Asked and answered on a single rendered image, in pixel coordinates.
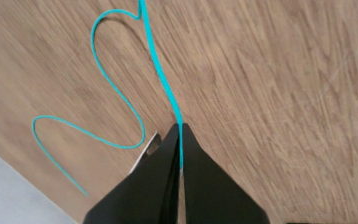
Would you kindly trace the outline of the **grey cable reel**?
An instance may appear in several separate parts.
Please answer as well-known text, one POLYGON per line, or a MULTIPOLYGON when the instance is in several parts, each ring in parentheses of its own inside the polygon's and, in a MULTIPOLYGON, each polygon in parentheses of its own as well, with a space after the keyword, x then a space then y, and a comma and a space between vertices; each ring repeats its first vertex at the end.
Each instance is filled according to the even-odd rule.
MULTIPOLYGON (((148 151, 149 147, 151 146, 153 140, 155 139, 157 133, 158 133, 158 131, 155 132, 155 134, 153 135, 153 137, 151 138, 151 140, 149 141, 149 143, 147 144, 147 146, 145 147, 145 149, 141 153, 141 155, 139 156, 138 160, 136 161, 136 163, 134 164, 133 168, 131 169, 130 173, 149 156, 149 154, 147 154, 147 151, 148 151)), ((183 165, 182 165, 182 168, 180 170, 180 179, 181 179, 182 175, 183 175, 183 165)))

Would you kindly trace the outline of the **teal cable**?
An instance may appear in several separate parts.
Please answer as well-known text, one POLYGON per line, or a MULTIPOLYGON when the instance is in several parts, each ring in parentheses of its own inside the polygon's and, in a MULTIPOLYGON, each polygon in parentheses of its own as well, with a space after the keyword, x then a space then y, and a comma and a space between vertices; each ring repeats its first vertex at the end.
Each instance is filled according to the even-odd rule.
MULTIPOLYGON (((151 33, 151 28, 150 28, 150 23, 149 23, 149 18, 148 18, 148 13, 147 13, 147 8, 146 8, 146 3, 145 3, 145 0, 138 0, 138 17, 136 17, 135 15, 127 12, 127 11, 124 11, 124 10, 110 10, 110 11, 107 11, 105 13, 103 13, 95 22, 94 26, 93 26, 93 29, 92 29, 92 34, 91 34, 91 44, 92 44, 92 50, 93 50, 93 54, 94 54, 94 57, 96 59, 96 62, 98 64, 98 66, 100 67, 102 73, 104 74, 104 76, 107 78, 107 80, 110 82, 110 84, 115 88, 115 90, 122 96, 122 98, 128 103, 128 105, 132 108, 132 110, 134 111, 134 113, 136 114, 136 116, 138 117, 141 125, 142 125, 142 129, 143 129, 143 139, 142 141, 136 145, 136 146, 133 146, 133 147, 123 147, 123 146, 118 146, 118 145, 115 145, 115 144, 112 144, 112 143, 109 143, 105 140, 102 140, 92 134, 90 134, 89 132, 67 122, 67 121, 64 121, 62 119, 59 119, 59 118, 56 118, 56 117, 51 117, 51 116, 39 116, 37 117, 36 119, 40 118, 40 117, 49 117, 49 118, 54 118, 54 119, 57 119, 57 120, 60 120, 60 121, 63 121, 65 123, 68 123, 84 132, 86 132, 87 134, 103 141, 103 142, 106 142, 110 145, 113 145, 113 146, 117 146, 117 147, 121 147, 121 148, 135 148, 139 145, 142 144, 142 142, 144 141, 144 138, 145 138, 145 130, 144 130, 144 126, 143 126, 143 123, 139 117, 139 115, 137 114, 137 112, 134 110, 134 108, 131 106, 131 104, 126 100, 126 98, 120 93, 120 91, 114 86, 114 84, 110 81, 110 79, 107 77, 107 75, 105 74, 105 72, 103 71, 98 59, 97 59, 97 56, 96 56, 96 53, 95 53, 95 49, 94 49, 94 42, 93 42, 93 38, 94 38, 94 31, 95 31, 95 28, 96 28, 96 25, 98 24, 98 22, 100 21, 101 18, 103 18, 105 15, 107 14, 110 14, 110 13, 114 13, 114 12, 120 12, 120 13, 124 13, 124 14, 127 14, 129 16, 131 16, 132 18, 134 18, 135 20, 140 20, 141 19, 141 15, 143 13, 143 19, 144 19, 144 24, 145 24, 145 30, 146 30, 146 36, 147 36, 147 41, 148 41, 148 45, 149 45, 149 49, 150 49, 150 53, 151 53, 151 56, 152 56, 152 60, 154 62, 154 65, 155 65, 155 68, 156 68, 156 71, 159 75, 159 78, 161 80, 161 83, 165 89, 165 92, 170 100, 170 103, 173 107, 173 110, 175 112, 175 115, 176 115, 176 119, 177 119, 177 123, 179 124, 179 131, 180 131, 180 170, 182 168, 182 165, 183 165, 183 154, 182 154, 182 124, 183 124, 183 119, 182 119, 182 116, 181 116, 181 112, 180 112, 180 109, 178 107, 178 104, 176 102, 176 99, 171 91, 171 88, 167 82, 167 79, 164 75, 164 72, 162 70, 162 67, 160 65, 160 62, 159 62, 159 59, 158 59, 158 56, 157 56, 157 53, 156 53, 156 50, 155 50, 155 46, 154 46, 154 42, 153 42, 153 38, 152 38, 152 33, 151 33)), ((36 119, 33 121, 33 132, 34 132, 34 135, 37 139, 37 141, 39 142, 39 144, 41 145, 40 141, 38 140, 37 136, 36 136, 36 133, 35 133, 35 130, 34 130, 34 122, 36 121, 36 119)), ((44 147, 41 145, 41 147, 43 148, 43 150, 47 153, 47 151, 44 149, 44 147)), ((47 155, 52 159, 52 157, 47 153, 47 155)), ((53 159, 52 159, 53 160, 53 159)), ((54 160, 53 160, 54 161, 54 160)), ((88 194, 54 161, 54 163, 88 196, 88 194)))

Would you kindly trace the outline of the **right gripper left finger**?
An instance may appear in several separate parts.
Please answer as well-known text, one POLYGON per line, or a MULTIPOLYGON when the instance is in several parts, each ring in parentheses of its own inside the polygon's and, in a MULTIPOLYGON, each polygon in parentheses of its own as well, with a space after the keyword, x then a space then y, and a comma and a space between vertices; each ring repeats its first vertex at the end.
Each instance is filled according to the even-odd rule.
POLYGON ((180 131, 174 123, 158 148, 95 204, 82 224, 178 224, 179 185, 180 131))

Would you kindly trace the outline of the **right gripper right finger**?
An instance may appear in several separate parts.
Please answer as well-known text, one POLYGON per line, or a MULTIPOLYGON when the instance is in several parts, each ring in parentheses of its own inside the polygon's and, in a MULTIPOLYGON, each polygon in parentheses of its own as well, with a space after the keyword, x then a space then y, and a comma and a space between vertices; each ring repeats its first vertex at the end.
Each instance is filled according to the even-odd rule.
POLYGON ((182 124, 182 153, 186 224, 271 224, 266 211, 202 149, 188 123, 182 124))

